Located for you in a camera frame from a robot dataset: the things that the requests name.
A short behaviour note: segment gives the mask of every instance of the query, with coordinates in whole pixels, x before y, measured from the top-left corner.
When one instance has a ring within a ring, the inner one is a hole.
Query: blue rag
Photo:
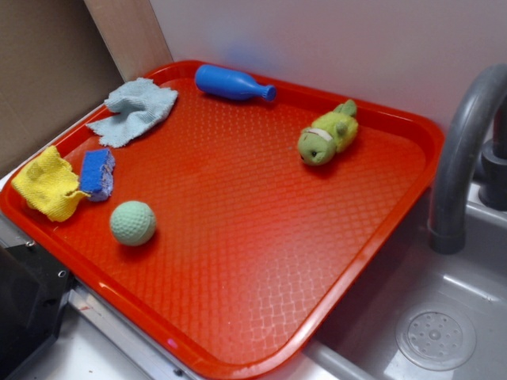
[[[111,112],[118,112],[87,126],[102,136],[103,146],[119,148],[164,120],[174,105],[177,91],[161,89],[151,79],[138,78],[109,94],[104,101]]]

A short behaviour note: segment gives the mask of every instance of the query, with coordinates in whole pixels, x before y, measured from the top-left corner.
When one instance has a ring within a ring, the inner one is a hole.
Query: green ball
[[[131,200],[122,203],[112,212],[109,226],[119,243],[137,246],[151,239],[157,219],[147,204]]]

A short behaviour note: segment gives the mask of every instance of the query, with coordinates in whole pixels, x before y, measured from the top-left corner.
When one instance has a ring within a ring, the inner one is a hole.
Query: gray faucet
[[[479,199],[507,210],[506,95],[507,65],[488,67],[472,82],[452,119],[429,210],[429,245],[436,252],[456,253],[465,246],[465,210],[474,172],[482,183]],[[493,139],[483,145],[492,122]]]

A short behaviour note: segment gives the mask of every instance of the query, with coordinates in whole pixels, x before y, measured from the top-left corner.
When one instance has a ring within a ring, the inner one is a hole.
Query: yellow rag
[[[30,161],[12,180],[12,185],[29,207],[42,212],[52,222],[70,218],[79,201],[89,196],[78,190],[78,176],[55,146],[49,146]]]

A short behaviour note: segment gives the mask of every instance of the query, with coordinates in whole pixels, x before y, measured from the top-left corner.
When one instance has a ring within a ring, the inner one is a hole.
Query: sink drain
[[[401,316],[396,341],[412,363],[427,370],[448,371],[474,353],[475,329],[464,314],[450,306],[424,303]]]

